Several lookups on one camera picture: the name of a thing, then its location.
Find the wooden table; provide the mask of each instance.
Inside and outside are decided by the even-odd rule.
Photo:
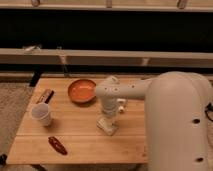
[[[119,115],[118,131],[107,136],[96,126],[101,116],[97,99],[88,106],[70,102],[68,86],[77,78],[41,78],[34,90],[8,155],[8,164],[97,164],[146,163],[143,101],[128,100],[126,112]],[[103,78],[90,78],[99,83]],[[119,78],[122,82],[136,78]],[[42,92],[55,91],[49,102],[53,123],[43,127],[30,117],[30,109]],[[57,153],[48,143],[55,136],[66,147],[68,155]]]

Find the floor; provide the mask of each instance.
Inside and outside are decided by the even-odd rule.
[[[6,78],[0,74],[0,154],[8,154],[15,133],[21,122],[23,113],[34,88],[29,87],[31,74],[27,77],[13,77],[9,74]],[[213,171],[213,123],[207,120],[209,164]],[[49,171],[131,171],[134,164],[114,165],[44,165]],[[33,171],[29,165],[0,166],[2,171]],[[146,165],[137,168],[138,171],[147,171]]]

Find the paper cup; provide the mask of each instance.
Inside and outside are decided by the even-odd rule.
[[[43,126],[51,124],[51,111],[50,107],[46,103],[38,103],[31,110],[31,116],[33,119],[39,121]]]

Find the wood grain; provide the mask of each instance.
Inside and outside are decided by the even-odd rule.
[[[112,8],[107,8],[107,0],[40,0],[37,9],[82,9],[82,10],[148,10],[183,11],[177,8],[177,0],[112,0]],[[30,0],[1,0],[0,8],[34,8]],[[213,12],[212,0],[188,0],[184,11]]]
[[[91,80],[98,84],[107,76]],[[121,84],[140,80],[138,76],[117,77]],[[70,102],[67,88],[77,79],[39,80],[8,155],[8,164],[147,162],[143,101],[128,100],[126,112],[117,116],[118,131],[112,137],[107,136],[96,126],[101,117],[99,99],[84,106]],[[53,122],[51,126],[43,127],[31,118],[30,110],[47,88],[55,92],[49,102]],[[48,144],[49,136],[56,136],[69,154],[56,153]]]
[[[18,136],[8,164],[145,163],[143,136],[56,136],[68,151],[57,153],[47,136]]]

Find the bowl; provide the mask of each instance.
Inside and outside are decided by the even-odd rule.
[[[78,79],[68,87],[68,96],[74,103],[87,103],[95,98],[95,82],[89,79]]]

